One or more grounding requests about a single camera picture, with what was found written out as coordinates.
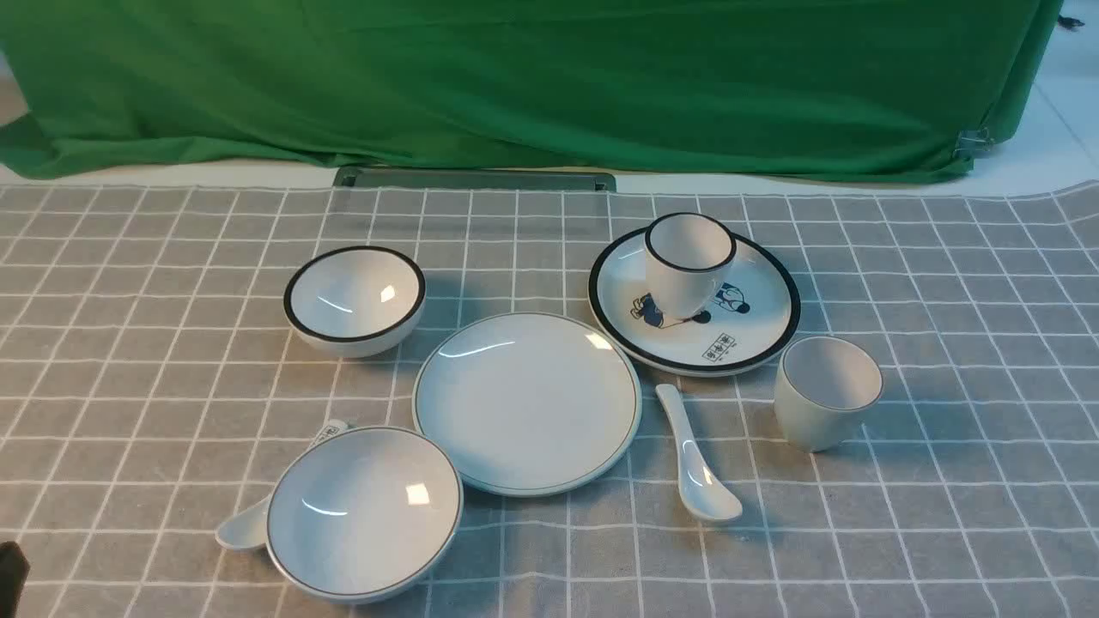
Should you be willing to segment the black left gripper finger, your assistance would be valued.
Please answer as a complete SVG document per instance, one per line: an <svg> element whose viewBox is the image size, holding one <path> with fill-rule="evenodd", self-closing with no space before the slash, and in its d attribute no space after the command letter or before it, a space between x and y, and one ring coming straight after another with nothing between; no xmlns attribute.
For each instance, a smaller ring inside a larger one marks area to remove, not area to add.
<svg viewBox="0 0 1099 618"><path fill-rule="evenodd" d="M0 550L1 617L15 617L16 606L30 574L30 563L16 542L3 542Z"/></svg>

